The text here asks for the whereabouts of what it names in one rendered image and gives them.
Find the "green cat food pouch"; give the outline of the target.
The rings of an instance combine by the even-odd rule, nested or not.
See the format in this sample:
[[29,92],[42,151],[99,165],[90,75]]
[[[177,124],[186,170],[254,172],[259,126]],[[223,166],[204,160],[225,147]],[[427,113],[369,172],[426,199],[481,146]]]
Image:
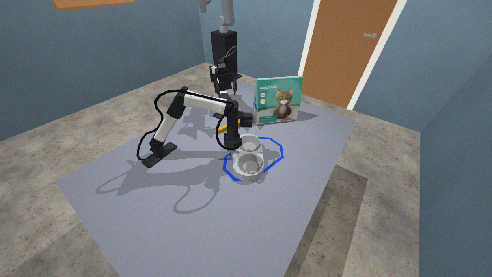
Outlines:
[[303,76],[257,78],[253,98],[256,124],[297,119]]

